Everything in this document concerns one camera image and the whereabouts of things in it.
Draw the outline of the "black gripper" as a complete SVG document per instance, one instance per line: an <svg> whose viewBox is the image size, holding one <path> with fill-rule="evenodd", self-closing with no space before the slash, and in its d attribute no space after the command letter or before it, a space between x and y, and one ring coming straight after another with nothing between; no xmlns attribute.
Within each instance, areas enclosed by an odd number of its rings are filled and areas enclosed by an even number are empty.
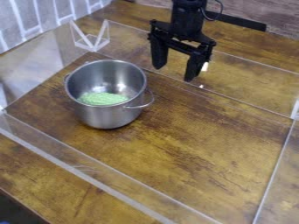
<svg viewBox="0 0 299 224"><path fill-rule="evenodd" d="M211 61L211 51L216 41L201 31L204 20L215 21L205 12L207 0L172 0L171 21L149 21L152 65L160 69L167 63L168 49L189 55L184 80L191 82L199 76L205 62Z"/></svg>

